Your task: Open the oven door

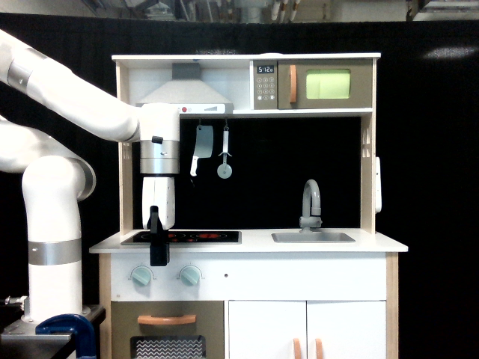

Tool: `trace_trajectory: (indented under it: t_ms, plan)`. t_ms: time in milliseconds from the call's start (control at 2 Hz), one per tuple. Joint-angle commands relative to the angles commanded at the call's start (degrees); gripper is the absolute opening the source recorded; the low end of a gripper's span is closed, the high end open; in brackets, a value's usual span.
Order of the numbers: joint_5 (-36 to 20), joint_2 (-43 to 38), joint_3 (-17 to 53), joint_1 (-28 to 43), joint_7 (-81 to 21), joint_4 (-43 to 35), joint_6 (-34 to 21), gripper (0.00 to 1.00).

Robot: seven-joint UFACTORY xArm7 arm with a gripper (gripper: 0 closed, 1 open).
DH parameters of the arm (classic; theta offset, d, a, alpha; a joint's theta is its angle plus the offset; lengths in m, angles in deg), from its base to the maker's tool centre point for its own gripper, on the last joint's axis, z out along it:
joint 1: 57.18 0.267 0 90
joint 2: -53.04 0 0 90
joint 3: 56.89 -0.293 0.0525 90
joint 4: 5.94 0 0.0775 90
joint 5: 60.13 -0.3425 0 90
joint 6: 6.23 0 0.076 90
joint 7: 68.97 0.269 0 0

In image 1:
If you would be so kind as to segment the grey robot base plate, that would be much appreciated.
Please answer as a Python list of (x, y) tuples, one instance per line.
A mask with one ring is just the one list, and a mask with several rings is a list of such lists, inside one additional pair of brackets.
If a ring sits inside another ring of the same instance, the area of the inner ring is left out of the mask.
[(98, 327), (106, 318), (106, 309), (102, 305), (84, 306), (80, 314), (61, 314), (42, 322), (34, 321), (30, 316), (8, 325), (1, 331), (1, 339), (5, 341), (20, 340), (70, 340), (79, 331), (87, 330), (95, 337)]

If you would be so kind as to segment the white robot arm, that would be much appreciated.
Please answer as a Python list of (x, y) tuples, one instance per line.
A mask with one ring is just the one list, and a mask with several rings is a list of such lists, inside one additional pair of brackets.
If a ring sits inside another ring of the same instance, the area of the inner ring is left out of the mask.
[[(144, 227), (156, 239), (165, 236), (175, 222), (179, 171), (175, 106), (128, 105), (6, 32), (1, 33), (1, 81), (99, 138), (140, 143)], [(79, 202), (94, 191), (93, 168), (44, 132), (2, 120), (1, 170), (22, 175), (29, 319), (81, 313)]]

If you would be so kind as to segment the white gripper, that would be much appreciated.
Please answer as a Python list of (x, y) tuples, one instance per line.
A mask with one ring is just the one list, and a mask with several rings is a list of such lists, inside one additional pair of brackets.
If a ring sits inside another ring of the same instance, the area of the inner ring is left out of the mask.
[(150, 265), (167, 266), (168, 230), (175, 223), (173, 177), (144, 177), (142, 184), (142, 223), (150, 231)]

